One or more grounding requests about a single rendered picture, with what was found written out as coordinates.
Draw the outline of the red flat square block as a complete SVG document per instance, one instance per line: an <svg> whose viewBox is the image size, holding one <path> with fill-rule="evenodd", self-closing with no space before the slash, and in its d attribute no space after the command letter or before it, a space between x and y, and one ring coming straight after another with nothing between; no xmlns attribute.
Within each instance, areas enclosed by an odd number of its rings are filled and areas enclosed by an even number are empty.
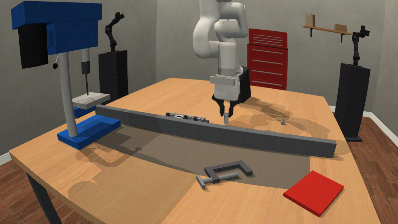
<svg viewBox="0 0 398 224"><path fill-rule="evenodd" d="M343 185L311 171L283 196L319 217L343 188Z"/></svg>

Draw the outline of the blue drill press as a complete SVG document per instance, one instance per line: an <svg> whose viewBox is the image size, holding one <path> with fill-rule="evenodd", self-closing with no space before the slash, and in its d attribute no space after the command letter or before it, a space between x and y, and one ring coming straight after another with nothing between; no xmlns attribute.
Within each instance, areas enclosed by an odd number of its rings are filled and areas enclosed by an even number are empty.
<svg viewBox="0 0 398 224"><path fill-rule="evenodd" d="M88 92L89 48L98 46L98 21L102 4L23 1L11 9L12 29L18 29L22 69L48 64L58 54L62 100L68 129L57 133L59 141L81 150L114 129L120 120L95 115L76 124L75 119L96 110L110 95ZM47 27L47 28L46 28ZM86 75L85 95L72 99L68 52L81 49L81 74Z"/></svg>

